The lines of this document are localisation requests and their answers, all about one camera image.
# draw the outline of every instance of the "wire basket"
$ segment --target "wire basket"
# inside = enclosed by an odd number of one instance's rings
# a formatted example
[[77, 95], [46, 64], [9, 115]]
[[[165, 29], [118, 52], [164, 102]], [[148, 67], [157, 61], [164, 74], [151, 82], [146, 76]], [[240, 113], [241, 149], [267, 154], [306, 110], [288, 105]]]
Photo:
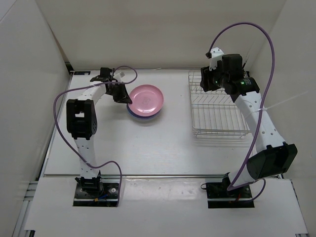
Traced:
[[247, 123], [231, 97], [223, 89], [204, 92], [201, 72], [189, 71], [192, 131], [203, 136], [238, 138], [249, 133]]

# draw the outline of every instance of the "stacked dishes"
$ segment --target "stacked dishes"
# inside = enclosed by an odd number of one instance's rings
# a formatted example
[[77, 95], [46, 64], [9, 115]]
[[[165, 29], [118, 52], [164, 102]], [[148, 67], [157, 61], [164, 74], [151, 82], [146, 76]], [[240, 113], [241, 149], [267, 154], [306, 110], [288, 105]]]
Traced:
[[153, 119], [163, 106], [163, 94], [153, 85], [140, 85], [131, 91], [129, 97], [133, 104], [127, 104], [127, 110], [137, 120]]

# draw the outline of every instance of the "white wire rack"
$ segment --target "white wire rack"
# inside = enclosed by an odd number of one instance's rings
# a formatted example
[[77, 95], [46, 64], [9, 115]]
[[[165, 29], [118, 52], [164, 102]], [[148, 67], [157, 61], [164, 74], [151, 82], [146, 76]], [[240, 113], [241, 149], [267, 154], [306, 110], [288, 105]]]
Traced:
[[189, 71], [189, 89], [193, 134], [204, 137], [242, 137], [249, 133], [247, 123], [224, 90], [204, 92], [201, 73]]

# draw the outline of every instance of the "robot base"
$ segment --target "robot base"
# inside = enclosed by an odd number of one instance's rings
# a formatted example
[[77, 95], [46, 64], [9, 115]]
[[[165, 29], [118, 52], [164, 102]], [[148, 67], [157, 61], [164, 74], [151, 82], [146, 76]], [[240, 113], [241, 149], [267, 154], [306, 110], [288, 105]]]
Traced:
[[118, 183], [102, 183], [103, 195], [107, 195], [102, 199], [96, 200], [98, 197], [93, 197], [87, 192], [83, 191], [81, 186], [77, 184], [73, 206], [103, 206], [103, 207], [116, 207], [118, 203]]
[[223, 183], [206, 183], [208, 208], [253, 208], [255, 207], [249, 185], [229, 195]]

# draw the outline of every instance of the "pink plate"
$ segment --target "pink plate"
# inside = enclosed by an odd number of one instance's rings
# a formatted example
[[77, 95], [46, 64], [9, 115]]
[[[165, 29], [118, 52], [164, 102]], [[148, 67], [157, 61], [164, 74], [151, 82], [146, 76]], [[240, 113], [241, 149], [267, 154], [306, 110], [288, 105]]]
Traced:
[[140, 85], [131, 91], [129, 97], [133, 101], [133, 104], [128, 104], [130, 110], [139, 116], [152, 116], [163, 105], [162, 92], [153, 85]]

